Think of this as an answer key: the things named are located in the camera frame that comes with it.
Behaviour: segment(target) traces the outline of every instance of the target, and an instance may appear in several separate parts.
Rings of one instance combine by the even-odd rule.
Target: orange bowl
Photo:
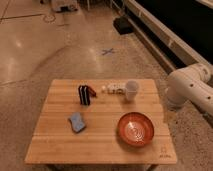
[[[143,147],[154,136],[154,126],[151,120],[138,112],[127,113],[118,122],[118,134],[127,144]]]

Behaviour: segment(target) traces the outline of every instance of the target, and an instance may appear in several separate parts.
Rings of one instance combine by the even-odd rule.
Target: floor
[[[152,78],[164,105],[166,73],[134,34],[120,36],[104,3],[55,14],[39,0],[0,1],[0,171],[48,171],[24,158],[55,78]],[[114,53],[103,55],[113,48]],[[190,104],[165,113],[178,163],[156,170],[213,170],[213,131]],[[72,165],[68,171],[138,171],[141,165]]]

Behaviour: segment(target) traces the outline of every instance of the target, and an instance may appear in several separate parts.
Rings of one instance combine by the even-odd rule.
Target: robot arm
[[[172,72],[166,90],[167,106],[177,109],[190,100],[213,115],[213,88],[206,84],[210,78],[209,68],[200,63]]]

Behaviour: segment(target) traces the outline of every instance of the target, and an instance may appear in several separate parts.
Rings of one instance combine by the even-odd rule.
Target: white cup
[[[125,96],[127,101],[133,101],[139,90],[139,84],[136,81],[128,81],[125,84]]]

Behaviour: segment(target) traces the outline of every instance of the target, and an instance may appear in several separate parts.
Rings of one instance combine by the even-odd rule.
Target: table leg
[[[87,0],[87,10],[90,10],[90,0]]]
[[[152,164],[146,171],[153,171],[156,169],[157,166],[158,166],[157,164]]]
[[[54,164],[46,164],[46,166],[47,166],[48,169],[50,169],[51,171],[61,171],[61,170],[58,169]]]
[[[112,1],[113,1],[113,0],[110,0],[110,8],[112,8],[112,3],[113,3]]]

